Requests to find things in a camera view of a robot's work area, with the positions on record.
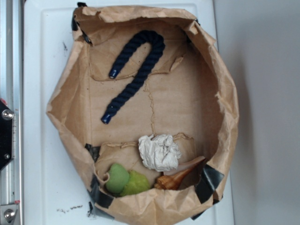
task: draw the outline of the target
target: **green ball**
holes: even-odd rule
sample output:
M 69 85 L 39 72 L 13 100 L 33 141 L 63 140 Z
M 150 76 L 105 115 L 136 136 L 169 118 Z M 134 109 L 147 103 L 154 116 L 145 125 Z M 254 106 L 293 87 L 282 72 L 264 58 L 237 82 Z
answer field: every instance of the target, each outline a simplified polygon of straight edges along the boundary
M 121 193 L 129 181 L 129 173 L 118 163 L 114 163 L 108 172 L 109 180 L 105 183 L 106 189 L 113 194 Z
M 120 196 L 136 195 L 150 189 L 149 181 L 145 175 L 134 170 L 130 171 L 129 175 L 129 182 L 125 185 Z

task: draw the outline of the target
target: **aluminum rail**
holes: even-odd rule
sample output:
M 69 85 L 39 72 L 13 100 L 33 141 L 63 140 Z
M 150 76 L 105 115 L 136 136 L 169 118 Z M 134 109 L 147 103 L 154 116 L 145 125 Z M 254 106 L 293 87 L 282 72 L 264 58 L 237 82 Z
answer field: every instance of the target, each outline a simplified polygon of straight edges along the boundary
M 0 0 L 0 98 L 14 113 L 13 160 L 0 172 L 0 225 L 23 224 L 23 7 L 23 0 Z

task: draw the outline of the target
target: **navy blue rope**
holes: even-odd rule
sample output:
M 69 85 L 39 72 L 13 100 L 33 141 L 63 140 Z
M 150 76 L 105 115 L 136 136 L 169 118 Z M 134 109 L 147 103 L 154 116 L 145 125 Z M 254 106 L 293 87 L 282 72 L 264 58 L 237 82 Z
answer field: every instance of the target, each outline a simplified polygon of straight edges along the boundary
M 107 106 L 106 112 L 101 118 L 103 123 L 108 124 L 118 110 L 143 86 L 148 74 L 151 73 L 155 64 L 163 55 L 163 50 L 165 49 L 164 38 L 155 31 L 143 30 L 135 34 L 124 46 L 109 72 L 109 77 L 112 79 L 116 78 L 137 48 L 146 42 L 152 44 L 151 52 L 138 70 L 133 81 Z

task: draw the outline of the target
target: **screw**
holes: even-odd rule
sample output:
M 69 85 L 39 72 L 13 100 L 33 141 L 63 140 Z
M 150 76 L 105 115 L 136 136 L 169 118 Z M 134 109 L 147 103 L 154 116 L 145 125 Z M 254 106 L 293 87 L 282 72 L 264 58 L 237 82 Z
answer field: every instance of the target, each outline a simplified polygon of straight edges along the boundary
M 11 209 L 8 209 L 4 212 L 4 218 L 7 221 L 12 221 L 15 218 L 15 212 Z
M 11 120 L 13 117 L 14 113 L 9 109 L 6 109 L 2 112 L 2 118 L 5 120 Z

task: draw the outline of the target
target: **brown paper bag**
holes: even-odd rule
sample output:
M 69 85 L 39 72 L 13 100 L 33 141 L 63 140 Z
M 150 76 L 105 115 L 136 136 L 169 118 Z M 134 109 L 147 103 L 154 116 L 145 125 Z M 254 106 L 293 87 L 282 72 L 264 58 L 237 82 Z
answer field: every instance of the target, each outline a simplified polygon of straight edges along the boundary
M 47 114 L 95 206 L 134 225 L 169 225 L 198 215 L 223 196 L 239 120 L 234 82 L 215 40 L 183 9 L 79 7 L 74 11 L 74 44 L 50 99 Z M 108 72 L 123 46 L 141 30 L 164 37 L 165 50 L 141 89 L 108 125 L 100 118 L 111 99 L 130 83 L 151 46 L 143 44 L 117 79 Z M 205 156 L 178 191 L 158 190 L 115 198 L 99 185 L 114 162 L 159 176 L 141 164 L 137 141 L 143 135 L 171 134 L 181 162 Z M 95 163 L 85 144 L 101 146 Z

